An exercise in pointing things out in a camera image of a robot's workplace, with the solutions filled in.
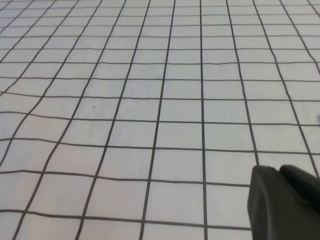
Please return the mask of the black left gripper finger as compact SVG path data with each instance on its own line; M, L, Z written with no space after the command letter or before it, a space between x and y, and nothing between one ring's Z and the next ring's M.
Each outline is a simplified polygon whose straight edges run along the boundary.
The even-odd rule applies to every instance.
M320 180L293 166L255 166L247 211L254 240L318 240Z

